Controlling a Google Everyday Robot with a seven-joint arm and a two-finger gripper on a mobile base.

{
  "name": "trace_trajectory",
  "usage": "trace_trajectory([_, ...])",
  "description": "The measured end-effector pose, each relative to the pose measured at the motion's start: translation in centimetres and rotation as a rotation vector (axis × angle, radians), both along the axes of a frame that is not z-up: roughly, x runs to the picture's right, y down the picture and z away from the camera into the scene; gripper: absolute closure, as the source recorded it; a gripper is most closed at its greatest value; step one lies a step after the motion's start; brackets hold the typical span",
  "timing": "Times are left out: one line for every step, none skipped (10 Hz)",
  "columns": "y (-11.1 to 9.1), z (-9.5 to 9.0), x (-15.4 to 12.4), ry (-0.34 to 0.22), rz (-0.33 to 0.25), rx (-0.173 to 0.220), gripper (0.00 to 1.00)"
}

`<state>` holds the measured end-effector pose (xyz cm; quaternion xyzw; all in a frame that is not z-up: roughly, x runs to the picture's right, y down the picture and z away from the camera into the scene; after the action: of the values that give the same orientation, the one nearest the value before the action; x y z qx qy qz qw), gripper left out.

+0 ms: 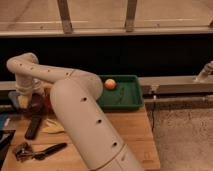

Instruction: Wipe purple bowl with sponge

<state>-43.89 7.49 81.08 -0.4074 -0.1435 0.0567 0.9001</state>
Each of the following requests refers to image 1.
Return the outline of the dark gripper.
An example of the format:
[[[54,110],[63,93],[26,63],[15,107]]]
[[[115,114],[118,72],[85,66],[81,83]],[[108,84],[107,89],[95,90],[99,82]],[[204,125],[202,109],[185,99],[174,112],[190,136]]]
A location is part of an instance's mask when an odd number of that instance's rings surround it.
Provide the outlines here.
[[[23,114],[25,117],[31,117],[33,115],[39,115],[43,112],[44,109],[44,98],[39,94],[34,94],[28,107],[23,110]],[[40,116],[33,116],[31,118],[30,124],[25,133],[25,138],[27,140],[33,140],[39,129],[39,126],[42,122],[42,118]]]

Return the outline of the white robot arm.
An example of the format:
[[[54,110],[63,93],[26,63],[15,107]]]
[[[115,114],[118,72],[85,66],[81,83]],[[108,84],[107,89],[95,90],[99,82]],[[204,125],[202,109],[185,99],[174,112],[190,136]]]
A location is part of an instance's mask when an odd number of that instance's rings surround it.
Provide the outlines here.
[[[52,84],[52,109],[90,171],[145,171],[97,104],[103,92],[99,76],[41,65],[32,53],[10,58],[7,68],[25,97],[31,96],[36,79]]]

